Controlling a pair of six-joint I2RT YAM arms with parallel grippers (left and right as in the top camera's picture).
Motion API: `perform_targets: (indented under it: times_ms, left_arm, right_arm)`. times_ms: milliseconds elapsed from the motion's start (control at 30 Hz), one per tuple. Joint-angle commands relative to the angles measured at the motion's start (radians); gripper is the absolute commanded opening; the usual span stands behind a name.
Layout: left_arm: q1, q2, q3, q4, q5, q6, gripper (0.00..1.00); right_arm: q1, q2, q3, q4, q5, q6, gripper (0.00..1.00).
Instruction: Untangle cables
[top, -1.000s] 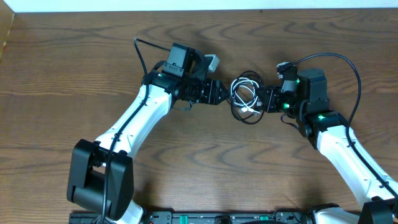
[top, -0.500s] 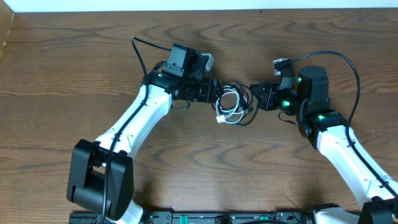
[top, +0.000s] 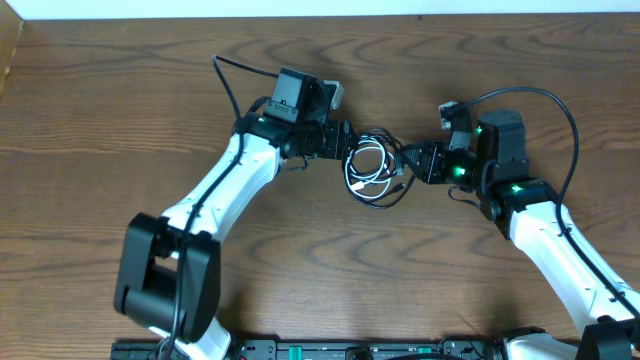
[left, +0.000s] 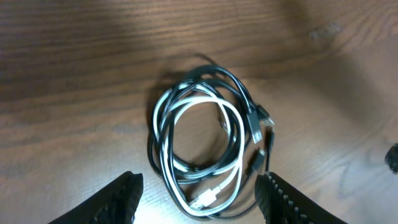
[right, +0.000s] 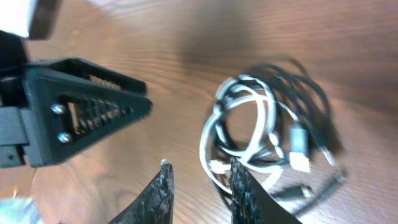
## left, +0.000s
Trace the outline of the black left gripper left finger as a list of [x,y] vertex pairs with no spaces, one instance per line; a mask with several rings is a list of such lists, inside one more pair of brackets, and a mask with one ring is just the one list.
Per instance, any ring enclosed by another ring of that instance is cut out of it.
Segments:
[[127,171],[50,224],[132,224],[143,190],[143,175]]

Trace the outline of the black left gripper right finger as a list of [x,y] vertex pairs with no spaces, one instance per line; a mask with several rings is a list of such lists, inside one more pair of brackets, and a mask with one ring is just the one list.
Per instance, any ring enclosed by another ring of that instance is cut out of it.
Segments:
[[346,224],[273,172],[257,176],[254,194],[266,224]]

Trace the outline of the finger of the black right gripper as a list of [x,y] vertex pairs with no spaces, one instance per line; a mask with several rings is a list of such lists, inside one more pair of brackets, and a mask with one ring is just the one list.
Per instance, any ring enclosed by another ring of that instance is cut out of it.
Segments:
[[386,154],[384,162],[389,167],[393,174],[398,172],[398,145],[394,144]]

